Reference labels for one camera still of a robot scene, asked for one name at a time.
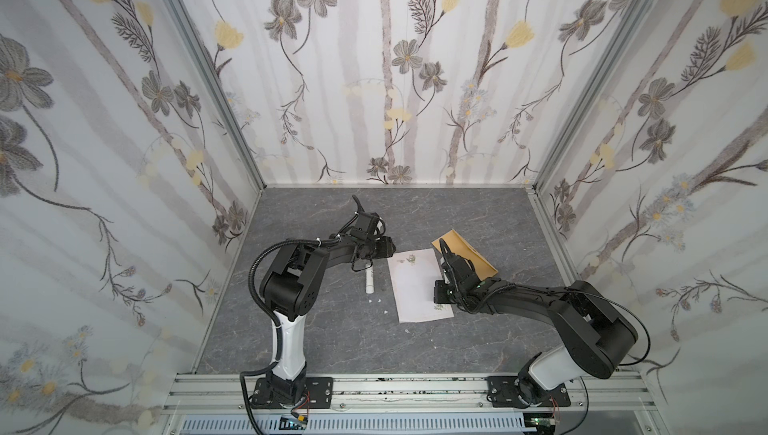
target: metal corner post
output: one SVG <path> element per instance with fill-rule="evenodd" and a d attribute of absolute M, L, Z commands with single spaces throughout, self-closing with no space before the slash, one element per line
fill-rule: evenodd
<path fill-rule="evenodd" d="M 626 15 L 620 19 L 619 27 L 616 29 L 613 37 L 610 38 L 608 46 L 600 56 L 598 64 L 590 75 L 589 83 L 581 91 L 552 148 L 544 158 L 544 164 L 542 169 L 539 170 L 536 179 L 535 189 L 537 192 L 550 182 L 555 169 L 565 156 L 565 151 L 571 145 L 581 127 L 581 123 L 586 119 L 590 107 L 598 98 L 608 77 L 614 71 L 643 18 L 650 11 L 650 8 L 653 7 L 654 2 L 655 0 L 632 0 L 630 2 Z"/>
<path fill-rule="evenodd" d="M 208 93 L 213 97 L 214 104 L 221 114 L 222 122 L 226 127 L 226 132 L 229 133 L 240 159 L 243 160 L 248 175 L 256 185 L 256 188 L 260 192 L 263 191 L 266 188 L 264 178 L 261 176 L 258 166 L 256 166 L 256 161 L 250 154 L 250 147 L 245 141 L 243 133 L 240 132 L 237 118 L 232 112 L 230 105 L 226 102 L 226 95 L 219 82 L 219 77 L 216 75 L 216 70 L 210 57 L 207 55 L 203 41 L 200 39 L 192 19 L 187 13 L 184 2 L 182 0 L 163 0 L 163 2 L 165 2 L 168 11 L 171 13 L 174 25 L 181 34 L 187 53 L 194 65 L 197 66 L 200 76 L 206 84 Z"/>

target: table surface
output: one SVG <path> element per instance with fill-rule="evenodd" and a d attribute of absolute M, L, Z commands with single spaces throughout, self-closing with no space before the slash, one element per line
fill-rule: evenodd
<path fill-rule="evenodd" d="M 384 219 L 398 251 L 430 248 L 432 240 L 456 229 L 499 270 L 498 276 L 529 285 L 563 285 L 523 189 L 267 189 L 197 373 L 239 373 L 269 363 L 270 319 L 250 298 L 248 268 L 275 241 L 325 238 L 339 229 L 356 208 L 352 194 Z M 259 267 L 257 284 L 272 257 Z M 348 265 L 326 271 L 317 302 L 306 315 L 309 373 L 514 372 L 534 354 L 560 344 L 555 330 L 540 321 L 469 315 L 455 307 L 453 318 L 400 324 L 387 261 L 374 261 L 373 271 L 376 291 L 371 295 L 365 291 L 365 272 L 352 272 Z"/>

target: orange flower center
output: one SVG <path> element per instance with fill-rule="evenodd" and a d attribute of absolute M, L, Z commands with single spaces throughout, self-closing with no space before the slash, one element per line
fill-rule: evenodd
<path fill-rule="evenodd" d="M 24 80 L 24 77 L 18 74 L 15 70 L 9 70 L 8 72 L 5 72 L 5 76 L 11 80 L 15 80 L 17 82 L 21 82 Z"/>
<path fill-rule="evenodd" d="M 43 386 L 43 389 L 41 392 L 43 392 L 43 395 L 50 395 L 51 393 L 56 391 L 56 382 L 48 382 Z"/>

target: white tube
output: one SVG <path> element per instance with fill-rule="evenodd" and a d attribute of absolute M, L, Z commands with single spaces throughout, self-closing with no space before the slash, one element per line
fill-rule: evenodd
<path fill-rule="evenodd" d="M 541 388 L 550 391 L 557 388 L 560 383 L 579 378 L 587 372 L 574 362 L 565 346 L 561 345 L 544 353 L 531 363 L 528 374 Z"/>
<path fill-rule="evenodd" d="M 299 315 L 296 320 L 289 321 L 285 315 L 274 312 L 280 319 L 283 328 L 283 353 L 280 361 L 272 369 L 272 373 L 283 380 L 295 380 L 301 373 L 306 359 L 304 358 L 304 315 Z M 275 361 L 277 353 L 277 330 L 272 325 L 272 361 Z"/>
<path fill-rule="evenodd" d="M 373 293 L 373 266 L 366 268 L 366 294 Z"/>

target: wallpapered wall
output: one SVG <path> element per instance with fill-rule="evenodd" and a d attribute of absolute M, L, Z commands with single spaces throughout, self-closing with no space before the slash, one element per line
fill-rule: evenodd
<path fill-rule="evenodd" d="M 267 182 L 530 182 L 630 0 L 184 0 Z"/>
<path fill-rule="evenodd" d="M 254 204 L 161 0 L 0 0 L 0 426 L 159 431 Z"/>
<path fill-rule="evenodd" d="M 768 0 L 659 0 L 540 194 L 678 434 L 768 421 L 767 86 Z"/>

